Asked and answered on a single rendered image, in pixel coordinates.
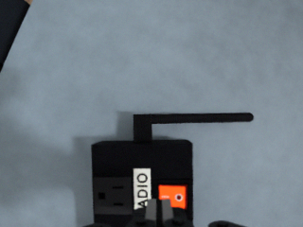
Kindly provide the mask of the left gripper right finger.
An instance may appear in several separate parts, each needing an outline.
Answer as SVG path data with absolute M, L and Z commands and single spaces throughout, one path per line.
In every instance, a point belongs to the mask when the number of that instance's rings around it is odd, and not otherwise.
M 171 206 L 170 199 L 159 199 L 159 225 L 160 227 L 194 227 L 187 219 L 185 209 L 180 206 Z M 208 224 L 208 227 L 246 227 L 234 222 L 219 220 Z

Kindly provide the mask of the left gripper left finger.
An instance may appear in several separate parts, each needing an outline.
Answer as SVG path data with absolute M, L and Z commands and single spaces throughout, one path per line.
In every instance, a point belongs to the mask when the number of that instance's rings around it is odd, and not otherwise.
M 105 223 L 93 223 L 83 227 L 111 227 L 111 226 Z M 133 220 L 130 220 L 125 227 L 160 227 L 159 199 L 148 200 L 147 207 L 136 208 L 134 210 Z

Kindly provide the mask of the black power strip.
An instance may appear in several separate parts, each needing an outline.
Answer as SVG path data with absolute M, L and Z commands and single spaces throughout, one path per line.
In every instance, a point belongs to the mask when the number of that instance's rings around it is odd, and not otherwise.
M 152 140 L 152 124 L 253 119 L 251 113 L 134 114 L 134 140 L 91 145 L 94 223 L 125 227 L 148 199 L 171 199 L 193 223 L 193 143 Z

